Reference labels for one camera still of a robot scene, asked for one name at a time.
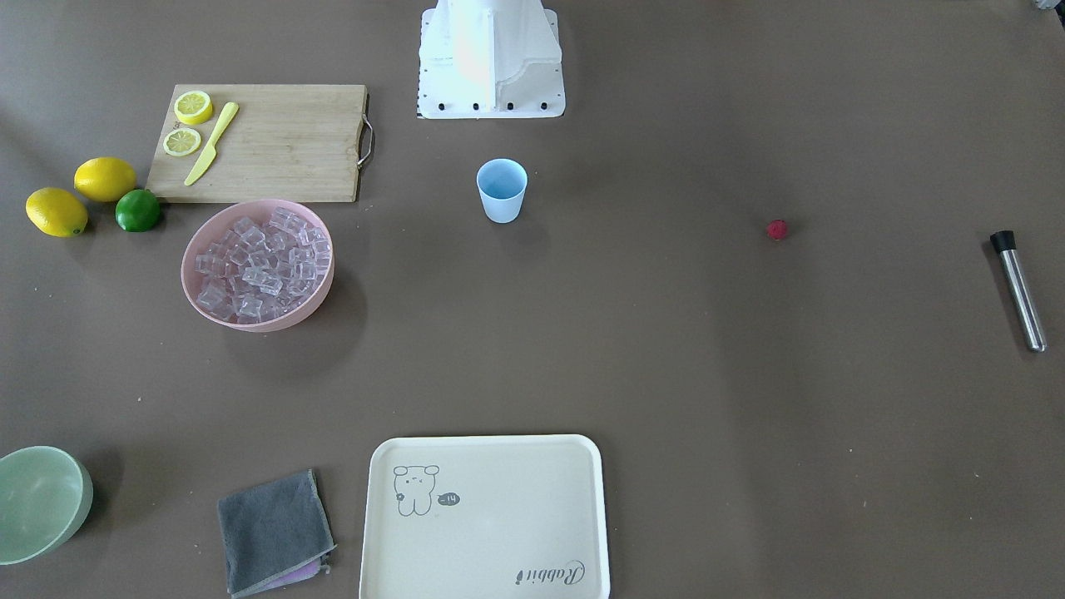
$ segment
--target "red berry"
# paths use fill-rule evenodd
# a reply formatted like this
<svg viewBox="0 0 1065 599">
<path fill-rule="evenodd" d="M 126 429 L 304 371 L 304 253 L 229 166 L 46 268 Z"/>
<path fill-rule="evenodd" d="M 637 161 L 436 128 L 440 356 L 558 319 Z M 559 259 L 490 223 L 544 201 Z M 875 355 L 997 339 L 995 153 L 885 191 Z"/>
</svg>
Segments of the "red berry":
<svg viewBox="0 0 1065 599">
<path fill-rule="evenodd" d="M 773 241 L 781 241 L 782 239 L 788 237 L 788 224 L 777 218 L 766 227 L 766 234 L 768 234 Z"/>
</svg>

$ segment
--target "towel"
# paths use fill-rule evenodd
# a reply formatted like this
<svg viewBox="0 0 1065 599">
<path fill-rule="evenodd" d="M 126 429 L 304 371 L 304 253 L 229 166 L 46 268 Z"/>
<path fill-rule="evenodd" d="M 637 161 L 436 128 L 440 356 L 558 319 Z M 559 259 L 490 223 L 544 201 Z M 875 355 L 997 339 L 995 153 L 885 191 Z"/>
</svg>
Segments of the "towel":
<svg viewBox="0 0 1065 599">
<path fill-rule="evenodd" d="M 337 547 L 311 470 L 219 500 L 218 524 L 233 599 L 314 577 Z"/>
</svg>

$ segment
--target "pink bowl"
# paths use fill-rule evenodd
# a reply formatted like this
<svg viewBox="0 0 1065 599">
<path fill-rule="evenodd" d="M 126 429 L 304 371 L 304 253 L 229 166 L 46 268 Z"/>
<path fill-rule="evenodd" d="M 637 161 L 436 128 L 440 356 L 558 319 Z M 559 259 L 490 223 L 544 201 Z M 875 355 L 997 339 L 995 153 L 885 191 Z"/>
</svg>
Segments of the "pink bowl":
<svg viewBox="0 0 1065 599">
<path fill-rule="evenodd" d="M 333 259 L 329 261 L 329 271 L 326 273 L 325 280 L 323 280 L 322 285 L 320 285 L 317 289 L 311 293 L 311 296 L 295 310 L 272 321 L 257 324 L 236 324 L 226 322 L 207 313 L 203 311 L 203 308 L 200 308 L 200 306 L 196 303 L 196 296 L 199 294 L 200 285 L 203 281 L 203 275 L 196 272 L 196 256 L 202 254 L 212 242 L 222 238 L 229 227 L 233 226 L 233 223 L 240 220 L 241 216 L 247 216 L 257 223 L 263 223 L 269 220 L 274 209 L 278 207 L 292 210 L 312 226 L 321 227 L 326 233 L 326 239 L 329 240 L 329 247 L 333 247 L 332 237 L 329 236 L 329 229 L 326 228 L 326 224 L 322 222 L 322 218 L 320 218 L 317 214 L 312 212 L 310 208 L 307 208 L 302 204 L 296 204 L 295 201 L 289 201 L 286 199 L 259 199 L 256 201 L 245 201 L 230 206 L 214 216 L 211 216 L 206 223 L 203 223 L 203 226 L 201 226 L 199 230 L 193 234 L 193 239 L 189 242 L 189 246 L 185 247 L 184 256 L 181 257 L 181 289 L 185 292 L 185 298 L 189 300 L 189 303 L 192 304 L 193 308 L 195 308 L 201 317 L 211 322 L 228 326 L 229 328 L 235 328 L 236 330 L 247 330 L 249 333 L 271 333 L 273 330 L 289 328 L 290 326 L 302 321 L 307 317 L 311 315 L 311 313 L 322 305 L 322 301 L 326 298 L 326 294 L 329 293 L 329 288 L 332 286 L 333 272 L 337 270 L 335 252 L 333 252 Z"/>
</svg>

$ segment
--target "metal muddler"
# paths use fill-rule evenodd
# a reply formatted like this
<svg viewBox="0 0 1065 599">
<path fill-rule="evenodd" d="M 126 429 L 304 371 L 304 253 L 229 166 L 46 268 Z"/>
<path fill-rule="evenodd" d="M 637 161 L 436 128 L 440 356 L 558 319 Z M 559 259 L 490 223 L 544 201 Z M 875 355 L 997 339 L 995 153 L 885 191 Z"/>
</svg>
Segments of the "metal muddler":
<svg viewBox="0 0 1065 599">
<path fill-rule="evenodd" d="M 1014 305 L 1017 306 L 1017 318 L 1020 319 L 1020 327 L 1028 340 L 1028 349 L 1033 352 L 1045 352 L 1047 339 L 1043 336 L 1043 326 L 1039 324 L 1039 315 L 1035 312 L 1035 304 L 1028 293 L 1028 282 L 1025 280 L 1025 271 L 1020 268 L 1020 259 L 1017 257 L 1017 242 L 1013 239 L 1013 231 L 1004 230 L 993 234 L 992 245 L 1002 260 L 1002 270 L 1005 271 L 1005 278 L 1010 282 L 1010 293 L 1013 295 Z"/>
</svg>

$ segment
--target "white tray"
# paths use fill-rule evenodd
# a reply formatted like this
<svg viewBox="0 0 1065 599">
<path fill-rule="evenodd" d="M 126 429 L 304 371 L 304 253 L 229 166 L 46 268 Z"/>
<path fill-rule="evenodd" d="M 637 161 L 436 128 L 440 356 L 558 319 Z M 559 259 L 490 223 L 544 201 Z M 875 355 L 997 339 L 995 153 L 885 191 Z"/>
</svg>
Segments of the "white tray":
<svg viewBox="0 0 1065 599">
<path fill-rule="evenodd" d="M 580 435 L 384 441 L 359 597 L 606 599 L 601 462 Z"/>
</svg>

